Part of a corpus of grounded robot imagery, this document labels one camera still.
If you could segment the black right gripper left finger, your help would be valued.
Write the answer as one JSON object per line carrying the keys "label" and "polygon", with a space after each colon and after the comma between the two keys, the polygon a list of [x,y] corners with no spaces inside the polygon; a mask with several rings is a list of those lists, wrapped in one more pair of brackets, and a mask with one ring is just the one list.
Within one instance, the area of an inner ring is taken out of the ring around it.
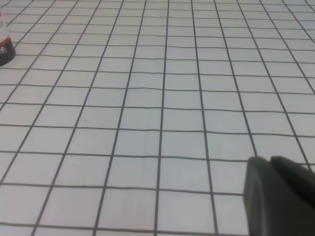
{"label": "black right gripper left finger", "polygon": [[262,157],[251,157],[247,163],[244,205],[251,236],[278,236],[276,190],[280,176]]}

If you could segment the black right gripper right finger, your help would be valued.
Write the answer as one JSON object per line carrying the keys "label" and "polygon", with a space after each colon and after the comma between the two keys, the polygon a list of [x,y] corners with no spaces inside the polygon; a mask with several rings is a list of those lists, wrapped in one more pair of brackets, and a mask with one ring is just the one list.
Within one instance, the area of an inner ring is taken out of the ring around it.
{"label": "black right gripper right finger", "polygon": [[294,229],[298,236],[315,234],[315,174],[302,165],[282,156],[271,157],[271,165],[280,174],[290,190],[302,201],[293,212],[297,217]]}

